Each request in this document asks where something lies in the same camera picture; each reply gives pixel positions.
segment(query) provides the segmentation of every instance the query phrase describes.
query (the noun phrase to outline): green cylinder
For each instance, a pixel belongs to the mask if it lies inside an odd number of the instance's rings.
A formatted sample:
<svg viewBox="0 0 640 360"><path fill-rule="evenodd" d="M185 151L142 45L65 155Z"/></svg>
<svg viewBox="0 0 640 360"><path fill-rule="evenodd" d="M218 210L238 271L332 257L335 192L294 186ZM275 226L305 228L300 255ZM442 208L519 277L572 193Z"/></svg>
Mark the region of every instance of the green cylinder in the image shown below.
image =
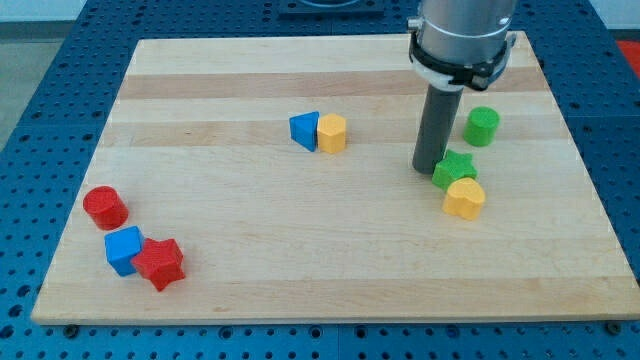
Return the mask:
<svg viewBox="0 0 640 360"><path fill-rule="evenodd" d="M487 146L493 142L500 115L492 108L480 106L469 113L462 137L473 146Z"/></svg>

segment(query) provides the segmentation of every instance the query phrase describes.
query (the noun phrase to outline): plastic block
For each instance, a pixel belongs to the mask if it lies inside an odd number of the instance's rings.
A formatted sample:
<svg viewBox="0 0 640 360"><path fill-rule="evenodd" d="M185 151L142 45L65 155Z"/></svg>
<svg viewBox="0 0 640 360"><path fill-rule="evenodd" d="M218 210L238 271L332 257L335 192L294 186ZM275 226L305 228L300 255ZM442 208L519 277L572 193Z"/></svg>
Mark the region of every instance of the plastic block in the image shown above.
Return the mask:
<svg viewBox="0 0 640 360"><path fill-rule="evenodd" d="M487 146L493 142L500 115L492 108L480 106L469 113L462 137L473 146Z"/></svg>
<svg viewBox="0 0 640 360"><path fill-rule="evenodd" d="M431 181L440 189L447 191L449 185L458 179L465 177L475 179L478 172L471 164L473 155L458 154L453 150L447 150L444 160L436 164Z"/></svg>
<svg viewBox="0 0 640 360"><path fill-rule="evenodd" d="M129 210L110 186L92 189L82 201L84 210L102 230L113 230L127 221Z"/></svg>
<svg viewBox="0 0 640 360"><path fill-rule="evenodd" d="M318 147L335 154L347 146L347 119L338 114L328 114L318 120Z"/></svg>
<svg viewBox="0 0 640 360"><path fill-rule="evenodd" d="M289 118L291 138L309 151L316 151L318 118L317 111Z"/></svg>
<svg viewBox="0 0 640 360"><path fill-rule="evenodd" d="M485 199L486 195L480 184L471 178L463 178L454 181L447 189L442 211L466 220L475 220L480 215Z"/></svg>
<svg viewBox="0 0 640 360"><path fill-rule="evenodd" d="M136 272L131 259L142 250L144 237L137 226L131 226L104 236L107 262L118 275L127 276Z"/></svg>
<svg viewBox="0 0 640 360"><path fill-rule="evenodd" d="M156 241L147 238L142 251L131 260L131 264L143 278L162 291L171 282L185 278L182 258L175 239Z"/></svg>

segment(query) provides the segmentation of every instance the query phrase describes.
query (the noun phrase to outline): red star block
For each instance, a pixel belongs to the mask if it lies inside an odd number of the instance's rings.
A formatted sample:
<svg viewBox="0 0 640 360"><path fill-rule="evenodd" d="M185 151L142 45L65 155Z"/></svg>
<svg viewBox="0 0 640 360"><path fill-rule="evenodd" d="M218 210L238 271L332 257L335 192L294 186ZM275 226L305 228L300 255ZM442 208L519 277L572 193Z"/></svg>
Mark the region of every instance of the red star block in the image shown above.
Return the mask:
<svg viewBox="0 0 640 360"><path fill-rule="evenodd" d="M142 251L131 259L131 265L143 278L151 280L158 291L173 281L185 278L180 267L182 252L174 239L145 239Z"/></svg>

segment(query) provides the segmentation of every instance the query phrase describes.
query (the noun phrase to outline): red cylinder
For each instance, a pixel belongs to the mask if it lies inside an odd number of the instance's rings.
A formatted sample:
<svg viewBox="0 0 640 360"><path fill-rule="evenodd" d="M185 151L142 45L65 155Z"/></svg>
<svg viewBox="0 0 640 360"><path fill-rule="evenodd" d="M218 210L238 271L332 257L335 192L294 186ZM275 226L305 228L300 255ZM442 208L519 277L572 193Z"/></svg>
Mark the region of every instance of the red cylinder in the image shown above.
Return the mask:
<svg viewBox="0 0 640 360"><path fill-rule="evenodd" d="M102 230L113 230L124 224L129 217L129 210L116 190L110 186L100 186L89 191L82 206Z"/></svg>

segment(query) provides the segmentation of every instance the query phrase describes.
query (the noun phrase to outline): green block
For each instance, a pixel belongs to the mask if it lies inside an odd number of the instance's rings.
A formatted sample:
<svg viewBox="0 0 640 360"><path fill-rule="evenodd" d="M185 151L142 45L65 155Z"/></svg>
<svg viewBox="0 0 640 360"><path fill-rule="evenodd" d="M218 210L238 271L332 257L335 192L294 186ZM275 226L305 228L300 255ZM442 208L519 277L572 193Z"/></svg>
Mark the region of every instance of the green block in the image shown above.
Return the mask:
<svg viewBox="0 0 640 360"><path fill-rule="evenodd" d="M469 113L462 137L470 145L487 146L493 141L499 124L500 115L495 110L477 107Z"/></svg>
<svg viewBox="0 0 640 360"><path fill-rule="evenodd" d="M435 186L447 191L449 185L456 180L465 177L475 179L478 176L478 171L471 164L472 160L473 155L471 154L458 154L455 151L447 150L444 160L436 164L431 181Z"/></svg>

